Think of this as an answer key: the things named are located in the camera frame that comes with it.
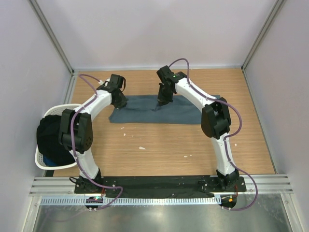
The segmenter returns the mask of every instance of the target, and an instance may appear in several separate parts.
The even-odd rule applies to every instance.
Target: white slotted strip
[[[74,196],[74,197],[43,197],[41,205],[87,205],[93,203],[86,203],[89,196]],[[103,198],[103,204],[111,202],[113,198]],[[182,204],[220,204],[220,195],[215,195],[213,198],[188,198],[188,199],[134,199],[134,198],[119,198],[112,205],[126,206],[126,205],[182,205]]]

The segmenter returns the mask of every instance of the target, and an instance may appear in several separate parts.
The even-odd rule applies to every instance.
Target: gray floor
[[[253,195],[240,195],[236,207]],[[35,232],[291,232],[281,196],[259,195],[250,209],[228,212],[218,205],[115,206],[83,212],[84,206],[41,206]]]

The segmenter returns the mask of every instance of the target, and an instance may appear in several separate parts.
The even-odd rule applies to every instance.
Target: white wall
[[[0,2],[1,231],[20,231],[35,175],[36,128],[63,102],[69,72],[26,0]]]
[[[270,152],[309,222],[309,1],[286,1],[246,74]]]
[[[243,64],[275,0],[38,0],[74,68]]]

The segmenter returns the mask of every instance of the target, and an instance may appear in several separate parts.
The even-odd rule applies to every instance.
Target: white plastic basket
[[[57,105],[54,106],[53,108],[50,108],[45,114],[44,117],[47,115],[62,115],[62,112],[65,109],[70,109],[73,110],[76,107],[81,106],[80,104],[65,104],[65,105]],[[44,161],[43,161],[43,155],[39,152],[38,146],[37,149],[35,151],[35,164],[44,170],[59,170],[59,169],[66,169],[66,168],[71,168],[74,167],[76,165],[76,162],[69,164],[69,165],[64,165],[64,166],[57,166],[57,167],[49,167],[47,166]]]

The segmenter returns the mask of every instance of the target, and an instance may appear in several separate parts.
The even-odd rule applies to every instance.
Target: wooden table
[[[127,80],[125,95],[158,94],[156,70],[87,72],[101,80],[112,73]],[[220,94],[241,113],[243,128],[230,139],[236,165],[251,174],[273,174],[265,140],[241,69],[197,69],[191,80],[209,94]],[[98,83],[89,80],[96,87]],[[72,103],[84,103],[93,90],[77,80]],[[211,141],[200,125],[110,123],[113,106],[93,121],[92,152],[102,175],[204,175],[215,174],[216,158]],[[231,113],[231,132],[239,126]],[[54,176],[78,176],[77,167],[55,171]]]

